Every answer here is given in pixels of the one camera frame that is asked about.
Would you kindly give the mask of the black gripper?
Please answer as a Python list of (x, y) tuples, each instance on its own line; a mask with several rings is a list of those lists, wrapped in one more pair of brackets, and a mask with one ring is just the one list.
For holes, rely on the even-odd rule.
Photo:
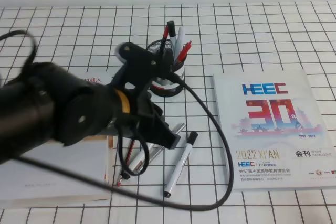
[(110, 89), (119, 95), (122, 104), (122, 115), (115, 125), (121, 127), (127, 138), (174, 149), (180, 137), (169, 129), (161, 108), (151, 101), (148, 93), (154, 79), (173, 75), (172, 65), (132, 42), (127, 44), (127, 62), (110, 83)]

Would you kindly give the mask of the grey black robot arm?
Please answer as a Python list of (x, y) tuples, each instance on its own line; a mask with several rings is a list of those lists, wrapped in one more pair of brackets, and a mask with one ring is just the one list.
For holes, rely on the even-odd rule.
[(64, 146), (88, 136), (122, 134), (168, 149), (179, 136), (164, 120), (148, 88), (169, 65), (126, 42), (116, 53), (123, 66), (108, 84), (80, 79), (51, 62), (29, 63), (1, 88), (1, 162), (49, 140)]

